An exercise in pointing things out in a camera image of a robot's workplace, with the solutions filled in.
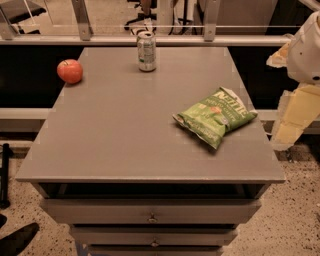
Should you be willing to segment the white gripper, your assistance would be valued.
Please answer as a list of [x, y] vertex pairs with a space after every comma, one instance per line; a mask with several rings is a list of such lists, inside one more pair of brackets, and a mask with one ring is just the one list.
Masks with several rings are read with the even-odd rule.
[[295, 35], [286, 34], [289, 41], [266, 61], [269, 67], [287, 68], [288, 76], [300, 82], [293, 92], [285, 90], [280, 97], [270, 140], [276, 151], [292, 147], [320, 115], [319, 15], [319, 11], [312, 13]]

